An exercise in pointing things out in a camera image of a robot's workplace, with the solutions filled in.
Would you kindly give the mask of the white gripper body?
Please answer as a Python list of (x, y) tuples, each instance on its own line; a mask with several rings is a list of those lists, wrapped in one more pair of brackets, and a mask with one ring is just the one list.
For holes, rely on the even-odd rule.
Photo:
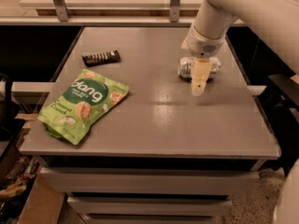
[(192, 23), (185, 41), (192, 56), (199, 58), (210, 58), (219, 52), (224, 42), (224, 37), (219, 39), (207, 38), (201, 35), (195, 29), (194, 23)]

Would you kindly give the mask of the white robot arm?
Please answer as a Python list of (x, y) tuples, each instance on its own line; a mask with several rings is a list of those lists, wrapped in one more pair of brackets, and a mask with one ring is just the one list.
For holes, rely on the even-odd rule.
[(299, 6), (292, 0), (203, 0), (185, 45), (195, 58), (192, 94), (201, 95), (230, 26), (242, 20), (295, 74), (299, 74)]

